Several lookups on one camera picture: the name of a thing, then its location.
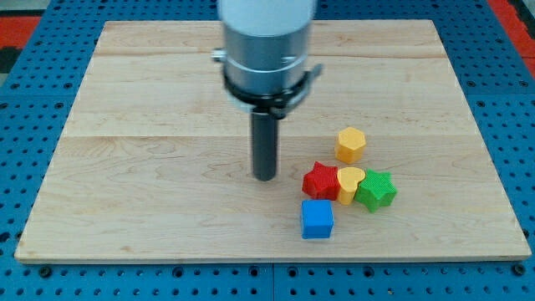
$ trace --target red star block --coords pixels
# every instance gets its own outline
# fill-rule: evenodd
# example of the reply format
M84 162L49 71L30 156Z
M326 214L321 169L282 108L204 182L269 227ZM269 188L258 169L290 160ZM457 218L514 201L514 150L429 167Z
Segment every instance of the red star block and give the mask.
M338 167L324 166L316 162L314 168L303 178L303 192L314 200L335 201L340 190L337 178Z

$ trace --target blue cube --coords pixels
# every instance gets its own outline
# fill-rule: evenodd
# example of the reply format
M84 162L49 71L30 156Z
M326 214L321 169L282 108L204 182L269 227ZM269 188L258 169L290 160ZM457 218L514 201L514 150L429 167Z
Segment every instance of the blue cube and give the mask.
M329 238L334 218L330 200L306 200L301 204L301 233L304 239Z

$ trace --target wooden board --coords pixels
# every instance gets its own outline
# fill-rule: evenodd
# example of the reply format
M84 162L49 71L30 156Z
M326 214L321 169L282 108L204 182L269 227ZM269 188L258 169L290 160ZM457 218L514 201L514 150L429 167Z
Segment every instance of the wooden board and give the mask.
M318 21L324 74L280 123L280 171L250 170L248 115L222 90L215 22L110 22L18 245L23 263L517 260L531 251L431 21ZM370 214L334 203L328 240L301 239L303 175L334 159L391 171Z

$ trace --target black cylindrical rod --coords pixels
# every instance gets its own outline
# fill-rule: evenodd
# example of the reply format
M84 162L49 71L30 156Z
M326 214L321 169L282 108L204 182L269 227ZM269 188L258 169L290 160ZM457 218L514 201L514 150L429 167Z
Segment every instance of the black cylindrical rod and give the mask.
M260 181L277 174L278 120L251 114L252 173Z

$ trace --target green star block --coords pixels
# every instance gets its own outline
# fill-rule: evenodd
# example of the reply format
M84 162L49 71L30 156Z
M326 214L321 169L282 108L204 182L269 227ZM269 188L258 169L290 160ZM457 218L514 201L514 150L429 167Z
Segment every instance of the green star block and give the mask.
M354 199L363 203L373 213L379 207L390 206L396 193L397 190L390 180L389 172L375 172L368 169Z

